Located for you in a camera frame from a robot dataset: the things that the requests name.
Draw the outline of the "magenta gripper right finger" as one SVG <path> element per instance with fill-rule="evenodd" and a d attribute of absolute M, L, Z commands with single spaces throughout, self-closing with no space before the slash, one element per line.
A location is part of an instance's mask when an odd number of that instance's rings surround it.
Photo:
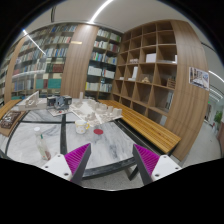
<path fill-rule="evenodd" d="M 181 170 L 168 155 L 159 156 L 137 144 L 133 145 L 132 153 L 137 164 L 134 173 L 140 173 L 144 185 Z"/>

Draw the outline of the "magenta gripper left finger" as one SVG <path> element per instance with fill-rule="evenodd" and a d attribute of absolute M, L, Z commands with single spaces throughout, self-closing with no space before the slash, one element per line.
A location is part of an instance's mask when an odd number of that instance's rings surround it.
<path fill-rule="evenodd" d="M 57 154 L 42 169 L 79 185 L 90 155 L 91 144 L 88 143 L 66 155 Z"/>

